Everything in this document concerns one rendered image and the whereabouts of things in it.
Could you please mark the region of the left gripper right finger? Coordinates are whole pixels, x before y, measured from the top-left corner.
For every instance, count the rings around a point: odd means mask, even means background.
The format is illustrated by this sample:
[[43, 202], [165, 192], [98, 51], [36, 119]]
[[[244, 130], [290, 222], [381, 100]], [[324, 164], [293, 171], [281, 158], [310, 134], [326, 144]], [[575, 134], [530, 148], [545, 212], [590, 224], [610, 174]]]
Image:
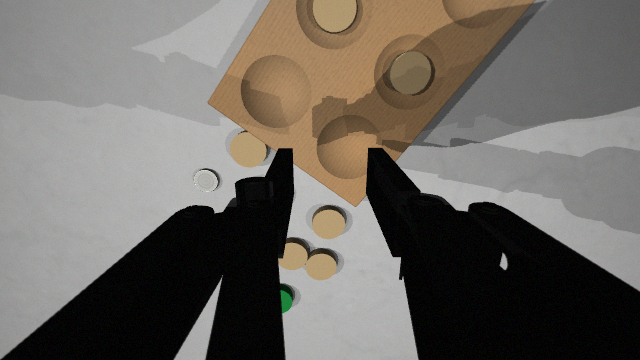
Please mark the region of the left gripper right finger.
[[366, 195], [401, 257], [418, 360], [640, 360], [640, 291], [515, 213], [455, 210], [383, 148]]

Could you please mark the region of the tan wooden disc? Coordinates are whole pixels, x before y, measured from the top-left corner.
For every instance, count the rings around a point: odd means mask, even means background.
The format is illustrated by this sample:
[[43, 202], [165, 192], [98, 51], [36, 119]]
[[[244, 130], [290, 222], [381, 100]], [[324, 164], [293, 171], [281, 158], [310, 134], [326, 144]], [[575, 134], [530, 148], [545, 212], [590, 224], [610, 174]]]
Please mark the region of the tan wooden disc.
[[315, 280], [329, 279], [337, 269], [335, 255], [324, 248], [312, 250], [308, 254], [305, 269], [307, 274]]
[[420, 52], [409, 51], [396, 56], [389, 65], [387, 77], [390, 86], [402, 94], [415, 94], [429, 82], [431, 65]]
[[231, 141], [230, 154], [243, 167], [260, 165], [268, 153], [268, 146], [249, 132], [242, 131]]
[[308, 259], [308, 248], [298, 238], [286, 238], [283, 258], [278, 259], [279, 265], [287, 270], [297, 270], [303, 267]]
[[344, 215], [335, 206], [322, 206], [313, 214], [312, 228], [315, 234], [323, 239], [336, 238], [344, 231]]
[[353, 22], [356, 0], [314, 0], [313, 16], [316, 24], [330, 34], [341, 33]]

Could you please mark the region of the green disc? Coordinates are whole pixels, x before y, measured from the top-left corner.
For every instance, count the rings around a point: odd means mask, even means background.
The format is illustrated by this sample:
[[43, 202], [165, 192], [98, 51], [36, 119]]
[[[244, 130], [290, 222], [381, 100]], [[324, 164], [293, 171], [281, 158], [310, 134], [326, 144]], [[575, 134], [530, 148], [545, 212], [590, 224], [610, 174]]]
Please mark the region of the green disc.
[[292, 293], [292, 290], [284, 284], [280, 284], [280, 290], [281, 290], [282, 313], [285, 313], [292, 306], [293, 293]]

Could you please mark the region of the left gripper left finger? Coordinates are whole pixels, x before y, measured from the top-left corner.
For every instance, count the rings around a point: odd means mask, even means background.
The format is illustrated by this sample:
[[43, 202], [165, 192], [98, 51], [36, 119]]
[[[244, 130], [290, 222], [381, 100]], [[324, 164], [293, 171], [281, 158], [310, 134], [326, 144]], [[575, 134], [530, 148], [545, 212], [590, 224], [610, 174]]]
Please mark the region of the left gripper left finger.
[[223, 212], [174, 213], [0, 360], [174, 360], [221, 278], [205, 360], [286, 360], [293, 148], [235, 191]]

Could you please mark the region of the wooden counting tray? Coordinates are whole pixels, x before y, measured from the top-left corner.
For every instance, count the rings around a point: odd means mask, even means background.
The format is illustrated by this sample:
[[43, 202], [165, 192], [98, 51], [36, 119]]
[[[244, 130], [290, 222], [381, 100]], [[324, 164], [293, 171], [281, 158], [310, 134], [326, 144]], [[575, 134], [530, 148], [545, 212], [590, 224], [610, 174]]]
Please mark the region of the wooden counting tray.
[[[313, 1], [270, 0], [208, 104], [357, 207], [368, 148], [396, 162], [535, 0], [356, 0], [337, 34]], [[431, 65], [411, 95], [387, 77], [409, 51]]]

